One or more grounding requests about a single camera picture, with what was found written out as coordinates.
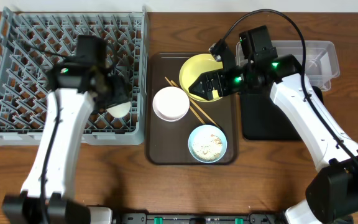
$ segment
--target white wall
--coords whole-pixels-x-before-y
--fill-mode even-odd
[[[358,12],[358,0],[0,0],[0,11],[139,12],[144,4],[152,12]]]

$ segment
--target chopstick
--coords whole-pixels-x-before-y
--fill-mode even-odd
[[[179,88],[179,86],[172,80],[171,81],[172,82],[172,84],[175,86],[175,87],[178,87]],[[191,99],[190,97],[189,97],[189,100],[190,100],[190,102],[193,104],[193,105],[195,105],[196,107],[197,107],[197,109],[198,110],[200,110],[201,112],[202,112],[202,114],[204,115],[204,116],[206,116],[213,124],[215,124],[215,126],[217,127],[217,128],[221,128],[221,127],[219,127],[219,125],[218,124],[216,124],[216,122],[210,117],[210,116],[208,116],[208,114],[206,114],[205,113],[205,111],[203,110],[203,109],[201,109],[200,108],[200,106],[198,106],[197,104],[196,104],[196,102],[194,102],[194,100],[193,99]]]
[[[173,82],[173,81],[171,82],[167,77],[165,77],[165,79],[169,83],[169,85],[174,86],[172,83],[175,83],[175,82]],[[190,110],[191,110],[191,112],[193,112],[194,115],[196,115],[196,117],[199,119],[199,121],[201,121],[201,124],[205,124],[204,120],[198,115],[198,113],[194,110],[194,108],[192,106],[190,106]]]

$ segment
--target yellow plate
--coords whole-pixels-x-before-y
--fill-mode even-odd
[[[209,72],[223,68],[222,62],[216,62],[210,54],[199,54],[189,58],[181,67],[179,73],[180,86],[186,94],[200,102],[214,102],[221,97],[218,95],[218,91],[213,91],[214,98],[212,100],[205,100],[199,96],[189,93],[189,87],[193,84],[196,79],[204,72]]]

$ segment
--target light blue bowl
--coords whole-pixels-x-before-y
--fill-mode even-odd
[[[197,155],[193,152],[193,141],[195,139],[195,137],[198,135],[198,134],[213,134],[215,136],[217,136],[219,139],[221,139],[222,141],[222,151],[221,151],[221,154],[219,155],[219,157],[213,161],[204,161],[200,158],[197,157]],[[190,136],[189,136],[189,141],[188,141],[188,147],[189,147],[189,151],[190,151],[190,154],[198,161],[200,162],[204,162],[204,163],[213,163],[213,162],[216,162],[218,160],[220,160],[223,155],[226,153],[226,149],[227,149],[227,139],[226,139],[226,136],[223,134],[223,132],[215,127],[215,126],[212,126],[212,125],[202,125],[196,129],[194,129]]]

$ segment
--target gray dish rack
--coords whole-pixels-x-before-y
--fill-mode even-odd
[[[123,118],[107,111],[91,115],[82,141],[92,145],[140,144],[145,136],[146,72],[149,57],[147,11],[133,13],[28,13],[8,8],[0,21],[0,145],[38,145],[48,94],[45,72],[63,58],[45,55],[22,42],[62,55],[75,53],[78,35],[108,42],[106,65],[132,83],[132,107]]]

